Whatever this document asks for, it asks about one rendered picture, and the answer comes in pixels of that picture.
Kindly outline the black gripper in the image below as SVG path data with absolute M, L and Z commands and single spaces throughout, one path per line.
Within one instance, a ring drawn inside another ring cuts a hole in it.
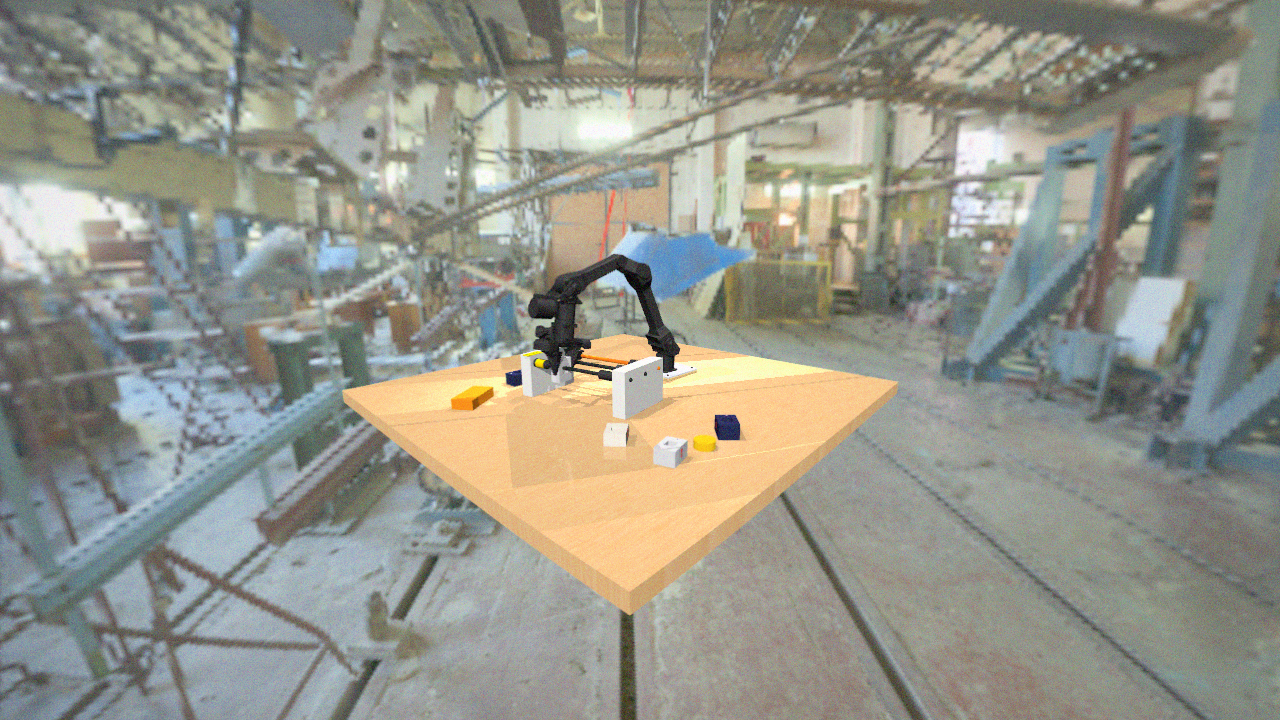
M 554 319 L 554 322 L 550 322 L 550 325 L 554 325 L 553 337 L 550 340 L 534 341 L 532 348 L 541 350 L 547 355 L 553 375 L 557 375 L 561 364 L 562 352 L 559 352 L 559 348 L 567 347 L 564 348 L 564 354 L 571 357 L 571 366 L 575 366 L 584 352 L 581 348 L 591 348 L 590 340 L 573 338 L 573 328 L 579 325 L 573 323 L 575 320 Z

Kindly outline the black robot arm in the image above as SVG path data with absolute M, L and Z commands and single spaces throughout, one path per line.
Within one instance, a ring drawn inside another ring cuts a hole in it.
M 616 269 L 625 274 L 626 281 L 628 281 L 628 284 L 637 293 L 649 325 L 646 334 L 648 345 L 652 345 L 652 350 L 657 352 L 657 357 L 663 357 L 663 373 L 678 370 L 675 368 L 675 356 L 678 355 L 680 347 L 676 345 L 671 331 L 662 322 L 657 301 L 652 292 L 652 269 L 646 263 L 635 263 L 623 255 L 612 254 L 609 258 L 581 272 L 558 275 L 556 284 L 547 293 L 532 293 L 529 304 L 529 315 L 539 319 L 552 319 L 554 316 L 554 319 L 559 320 L 575 320 L 575 305 L 582 304 L 576 295 L 582 292 L 593 281 Z M 557 299 L 561 300 L 557 301 Z

